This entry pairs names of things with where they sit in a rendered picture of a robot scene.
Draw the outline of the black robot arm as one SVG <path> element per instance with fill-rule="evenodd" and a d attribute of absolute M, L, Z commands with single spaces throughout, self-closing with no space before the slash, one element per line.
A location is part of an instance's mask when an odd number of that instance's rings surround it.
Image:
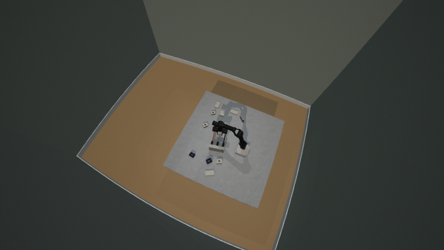
<path fill-rule="evenodd" d="M 244 133 L 243 133 L 242 130 L 237 129 L 237 128 L 232 127 L 232 126 L 229 126 L 229 125 L 227 125 L 227 124 L 224 124 L 223 121 L 218 121 L 218 122 L 213 121 L 213 122 L 212 122 L 212 125 L 218 127 L 219 130 L 225 128 L 225 129 L 227 129 L 227 130 L 232 131 L 232 132 L 234 133 L 234 135 L 235 135 L 236 137 L 238 137 L 239 140 L 240 140 L 240 142 L 239 142 L 240 148 L 243 149 L 243 150 L 245 150 L 245 148 L 246 148 L 246 146 L 247 146 L 247 143 L 246 143 L 246 141 L 244 141 L 244 139 L 243 139 L 243 134 L 244 134 Z M 236 133 L 235 133 L 236 130 L 239 130 L 238 133 L 237 133 L 237 135 L 236 135 Z"/>

